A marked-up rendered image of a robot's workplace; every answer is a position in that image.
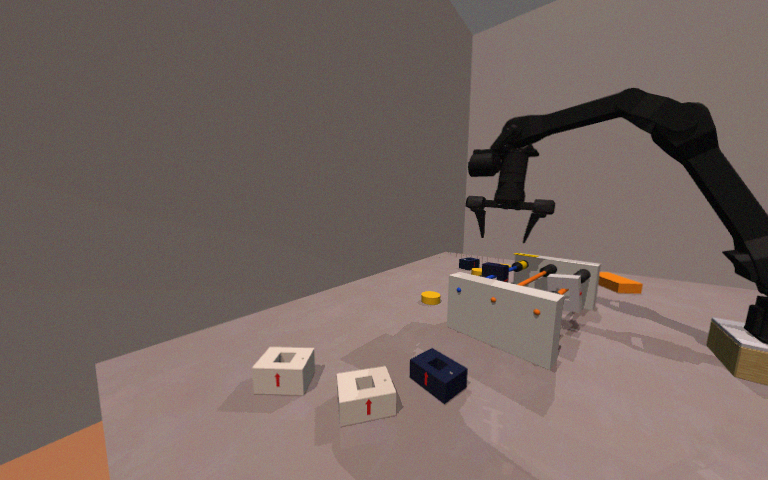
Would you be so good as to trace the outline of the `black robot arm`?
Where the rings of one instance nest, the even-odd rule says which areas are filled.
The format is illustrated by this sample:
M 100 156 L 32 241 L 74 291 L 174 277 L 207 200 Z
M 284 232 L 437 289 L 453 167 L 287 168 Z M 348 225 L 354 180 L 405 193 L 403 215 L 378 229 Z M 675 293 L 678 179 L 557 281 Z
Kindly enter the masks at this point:
M 499 171 L 526 175 L 528 157 L 539 155 L 532 143 L 618 117 L 650 133 L 685 167 L 733 238 L 735 250 L 722 253 L 735 273 L 755 282 L 758 292 L 768 296 L 768 215 L 720 151 L 710 111 L 700 102 L 680 103 L 629 88 L 551 114 L 512 118 L 491 149 L 473 150 L 469 175 L 495 176 Z M 755 305 L 750 305 L 744 328 L 768 345 L 768 297 L 757 296 Z

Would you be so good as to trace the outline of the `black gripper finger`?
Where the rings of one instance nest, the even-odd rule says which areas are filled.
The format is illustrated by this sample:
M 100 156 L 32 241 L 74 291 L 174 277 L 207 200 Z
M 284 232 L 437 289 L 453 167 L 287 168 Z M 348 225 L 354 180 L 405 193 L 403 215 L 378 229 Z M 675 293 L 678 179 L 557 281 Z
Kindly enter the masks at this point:
M 486 211 L 483 209 L 475 209 L 475 208 L 471 208 L 470 210 L 475 212 L 475 215 L 478 220 L 479 228 L 480 228 L 481 238 L 484 238 Z
M 532 231 L 532 229 L 534 227 L 534 224 L 537 222 L 537 220 L 539 218 L 545 218 L 545 217 L 546 217 L 546 214 L 540 214 L 540 213 L 532 213 L 531 214 L 531 217 L 530 217 L 527 229 L 526 229 L 526 233 L 525 233 L 525 236 L 524 236 L 523 243 L 525 243 L 526 240 L 528 239 L 528 237 L 529 237 L 529 235 L 530 235 L 530 233 L 531 233 L 531 231 Z

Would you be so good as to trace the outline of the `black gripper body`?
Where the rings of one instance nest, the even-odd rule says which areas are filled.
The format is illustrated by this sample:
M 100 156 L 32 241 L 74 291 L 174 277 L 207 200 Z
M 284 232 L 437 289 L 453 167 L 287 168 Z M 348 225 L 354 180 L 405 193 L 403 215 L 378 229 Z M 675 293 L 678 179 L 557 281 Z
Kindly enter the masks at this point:
M 553 200 L 535 199 L 534 203 L 522 202 L 525 181 L 525 174 L 500 174 L 496 200 L 486 200 L 484 196 L 469 196 L 466 199 L 466 207 L 483 210 L 485 207 L 533 210 L 533 213 L 552 215 L 555 208 Z M 517 203 L 518 205 L 511 203 Z

